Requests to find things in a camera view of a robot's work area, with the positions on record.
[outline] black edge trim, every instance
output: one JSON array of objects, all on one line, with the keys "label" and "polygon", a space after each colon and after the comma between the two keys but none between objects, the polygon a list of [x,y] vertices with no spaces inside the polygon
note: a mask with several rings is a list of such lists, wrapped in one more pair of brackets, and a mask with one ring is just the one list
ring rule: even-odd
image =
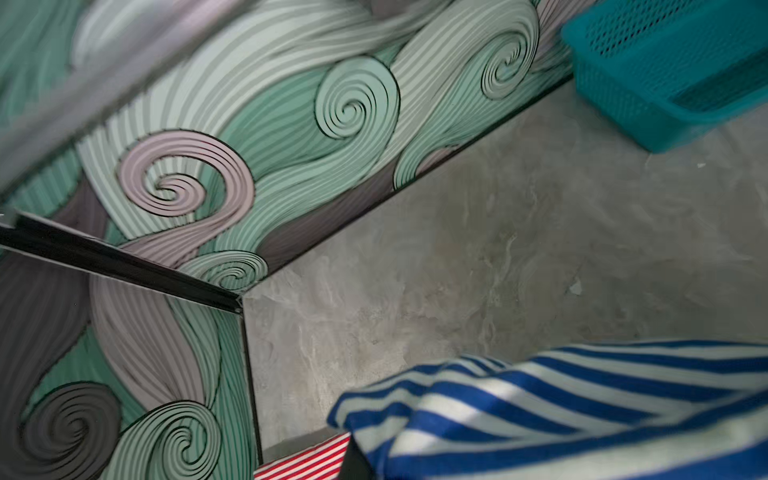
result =
[{"label": "black edge trim", "polygon": [[15,228],[0,227],[0,245],[220,310],[243,312],[236,293],[24,214]]},{"label": "black edge trim", "polygon": [[253,370],[250,368],[250,351],[248,350],[248,332],[245,326],[245,312],[240,314],[240,330],[243,334],[243,354],[245,355],[245,370],[250,399],[250,409],[253,413],[253,430],[256,434],[256,468],[264,465],[264,452],[261,449],[261,431],[259,430],[259,416],[256,410],[256,390],[253,387]]}]

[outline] black metal frame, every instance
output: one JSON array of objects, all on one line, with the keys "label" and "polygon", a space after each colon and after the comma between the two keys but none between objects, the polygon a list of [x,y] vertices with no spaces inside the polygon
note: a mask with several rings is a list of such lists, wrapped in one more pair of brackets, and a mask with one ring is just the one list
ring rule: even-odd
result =
[{"label": "black metal frame", "polygon": [[242,313],[240,296],[45,219],[19,214],[0,227],[0,246],[158,292]]}]

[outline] gray swirl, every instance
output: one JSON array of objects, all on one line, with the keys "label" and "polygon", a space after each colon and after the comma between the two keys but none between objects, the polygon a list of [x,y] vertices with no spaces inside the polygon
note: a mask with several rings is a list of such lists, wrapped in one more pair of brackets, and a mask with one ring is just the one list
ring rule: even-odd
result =
[{"label": "gray swirl", "polygon": [[120,417],[120,402],[105,385],[71,383],[50,392],[20,428],[18,477],[97,478],[118,443]]}]

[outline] pink swirl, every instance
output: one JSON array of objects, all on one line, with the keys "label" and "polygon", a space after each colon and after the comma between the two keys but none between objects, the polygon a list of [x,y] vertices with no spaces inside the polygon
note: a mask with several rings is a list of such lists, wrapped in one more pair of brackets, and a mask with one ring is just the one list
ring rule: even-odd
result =
[{"label": "pink swirl", "polygon": [[536,7],[539,18],[538,50],[534,60],[540,60],[560,38],[563,24],[578,15],[596,0],[541,0]]},{"label": "pink swirl", "polygon": [[181,265],[197,248],[231,227],[250,210],[256,189],[250,169],[224,142],[196,131],[172,130],[152,134],[134,146],[120,163],[119,179],[132,202],[151,214],[178,217],[194,212],[205,199],[196,178],[183,174],[162,177],[157,186],[174,192],[170,200],[144,187],[147,169],[164,157],[191,157],[221,174],[227,196],[213,215],[182,227],[136,239],[124,249],[171,268]]},{"label": "pink swirl", "polygon": [[433,165],[442,163],[442,161],[447,156],[456,151],[457,148],[458,145],[451,145],[449,147],[438,148],[437,150],[433,151],[431,154],[422,159],[419,167],[416,168],[416,175],[419,176],[429,170],[429,168]]}]

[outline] concrete floor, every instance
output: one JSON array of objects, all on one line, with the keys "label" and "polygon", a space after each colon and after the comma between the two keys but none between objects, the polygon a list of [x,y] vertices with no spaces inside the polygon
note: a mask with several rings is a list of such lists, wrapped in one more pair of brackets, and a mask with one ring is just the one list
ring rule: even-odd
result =
[{"label": "concrete floor", "polygon": [[649,155],[572,83],[550,94],[248,293],[267,459],[425,360],[768,341],[766,152],[768,108]]}]

